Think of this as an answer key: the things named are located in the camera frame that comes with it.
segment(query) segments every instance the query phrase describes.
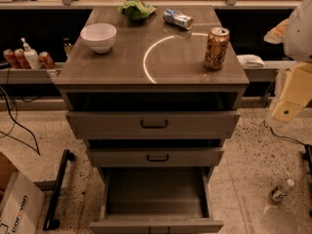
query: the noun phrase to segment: floor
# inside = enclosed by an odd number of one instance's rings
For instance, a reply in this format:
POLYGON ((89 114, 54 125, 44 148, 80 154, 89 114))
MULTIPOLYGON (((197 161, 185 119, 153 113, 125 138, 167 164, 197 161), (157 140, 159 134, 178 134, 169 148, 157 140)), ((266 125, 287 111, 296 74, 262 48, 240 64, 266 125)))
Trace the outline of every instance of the floor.
MULTIPOLYGON (((89 222, 97 221, 103 182, 85 154, 85 144, 75 139, 61 107, 19 107, 18 121, 31 130, 41 155, 9 137, 0 138, 0 151, 32 181, 54 180, 64 149, 76 159, 69 162, 58 200, 57 230, 47 233, 87 234, 89 222)), ((0 103, 0 130, 8 132, 12 121, 0 103)), ((224 221, 220 234, 307 234, 312 233, 311 175, 302 161, 304 147, 275 137, 264 127, 265 108, 241 108, 241 118, 231 139, 224 145, 225 154, 209 182, 214 219, 224 221), (275 185, 286 178, 295 181, 293 192, 280 204, 268 198, 275 185)), ((276 134, 312 144, 312 110, 304 109, 291 124, 276 134)), ((34 146, 30 133, 15 126, 11 136, 34 146)), ((42 230, 51 193, 39 219, 42 230)))

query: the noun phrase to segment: green chip bag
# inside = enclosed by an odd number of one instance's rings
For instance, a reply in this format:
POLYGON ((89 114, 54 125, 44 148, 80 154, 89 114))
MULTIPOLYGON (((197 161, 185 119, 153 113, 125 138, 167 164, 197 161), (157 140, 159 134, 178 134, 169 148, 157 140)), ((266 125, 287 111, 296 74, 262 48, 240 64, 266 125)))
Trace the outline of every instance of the green chip bag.
POLYGON ((141 1, 126 1, 123 6, 118 7, 119 11, 129 20, 146 20, 157 6, 148 5, 141 1))

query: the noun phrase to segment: open drawer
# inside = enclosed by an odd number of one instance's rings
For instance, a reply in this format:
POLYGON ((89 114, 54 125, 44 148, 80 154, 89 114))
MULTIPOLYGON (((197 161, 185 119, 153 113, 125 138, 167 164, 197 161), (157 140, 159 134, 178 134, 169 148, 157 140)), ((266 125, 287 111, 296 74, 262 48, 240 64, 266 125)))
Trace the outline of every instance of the open drawer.
POLYGON ((202 168, 110 169, 96 233, 216 233, 202 168))
POLYGON ((209 167, 223 155, 213 139, 116 139, 90 142, 94 167, 209 167))
POLYGON ((231 137, 237 111, 211 112, 69 112, 68 123, 79 139, 231 137))

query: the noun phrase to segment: gray cabinet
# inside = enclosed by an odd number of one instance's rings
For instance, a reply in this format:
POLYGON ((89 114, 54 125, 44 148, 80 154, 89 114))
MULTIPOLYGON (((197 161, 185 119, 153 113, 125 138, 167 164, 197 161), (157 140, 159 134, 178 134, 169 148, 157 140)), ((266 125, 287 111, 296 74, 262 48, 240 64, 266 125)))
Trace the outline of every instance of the gray cabinet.
POLYGON ((207 32, 219 25, 212 7, 173 9, 194 18, 192 31, 180 32, 187 38, 164 30, 165 7, 137 23, 116 7, 95 8, 87 24, 116 25, 115 46, 98 55, 78 39, 56 81, 68 123, 105 184, 95 233, 211 233, 223 225, 207 186, 249 81, 231 46, 221 70, 205 68, 207 32))

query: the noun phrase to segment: bowl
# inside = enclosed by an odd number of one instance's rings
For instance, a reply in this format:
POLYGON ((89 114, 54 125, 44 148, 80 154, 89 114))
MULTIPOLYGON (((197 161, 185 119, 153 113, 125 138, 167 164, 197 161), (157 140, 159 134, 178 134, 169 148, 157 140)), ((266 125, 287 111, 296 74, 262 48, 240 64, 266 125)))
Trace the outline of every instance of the bowl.
POLYGON ((108 23, 91 24, 80 32, 83 42, 97 53, 109 51, 116 42, 116 34, 116 27, 108 23))

